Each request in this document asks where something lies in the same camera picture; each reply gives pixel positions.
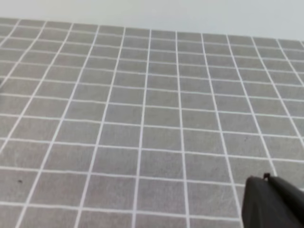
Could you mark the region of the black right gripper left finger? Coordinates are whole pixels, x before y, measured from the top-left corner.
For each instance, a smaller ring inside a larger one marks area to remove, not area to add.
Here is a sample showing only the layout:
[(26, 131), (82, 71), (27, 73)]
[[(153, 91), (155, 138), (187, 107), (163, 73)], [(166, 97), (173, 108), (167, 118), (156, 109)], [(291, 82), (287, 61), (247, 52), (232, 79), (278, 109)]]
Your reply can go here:
[(245, 228), (302, 228), (304, 209), (290, 209), (269, 183), (272, 176), (247, 178), (242, 205)]

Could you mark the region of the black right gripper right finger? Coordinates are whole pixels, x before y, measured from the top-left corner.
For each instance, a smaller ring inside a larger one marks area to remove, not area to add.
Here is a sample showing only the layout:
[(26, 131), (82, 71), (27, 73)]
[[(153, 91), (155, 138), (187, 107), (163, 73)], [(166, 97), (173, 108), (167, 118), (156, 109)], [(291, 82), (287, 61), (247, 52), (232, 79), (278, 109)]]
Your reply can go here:
[(304, 208), (304, 193), (280, 177), (270, 177), (269, 183), (290, 209)]

